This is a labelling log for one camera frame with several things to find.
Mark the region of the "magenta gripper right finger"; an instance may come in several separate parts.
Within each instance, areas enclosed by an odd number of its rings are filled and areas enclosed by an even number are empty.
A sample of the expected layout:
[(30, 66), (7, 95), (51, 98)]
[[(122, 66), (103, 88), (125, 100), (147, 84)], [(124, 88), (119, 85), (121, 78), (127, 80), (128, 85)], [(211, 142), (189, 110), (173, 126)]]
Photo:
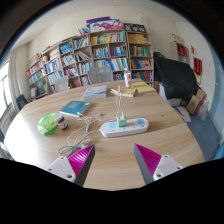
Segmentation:
[(145, 184), (150, 184), (182, 169), (170, 155), (160, 155), (142, 145), (134, 145), (134, 155)]

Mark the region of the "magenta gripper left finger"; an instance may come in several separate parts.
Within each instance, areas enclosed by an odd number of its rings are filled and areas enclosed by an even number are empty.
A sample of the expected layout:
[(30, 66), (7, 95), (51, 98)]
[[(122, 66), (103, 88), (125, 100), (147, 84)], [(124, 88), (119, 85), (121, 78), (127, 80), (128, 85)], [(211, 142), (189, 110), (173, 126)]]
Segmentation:
[(69, 157), (60, 156), (46, 170), (78, 186), (83, 186), (94, 156), (95, 145), (92, 144)]

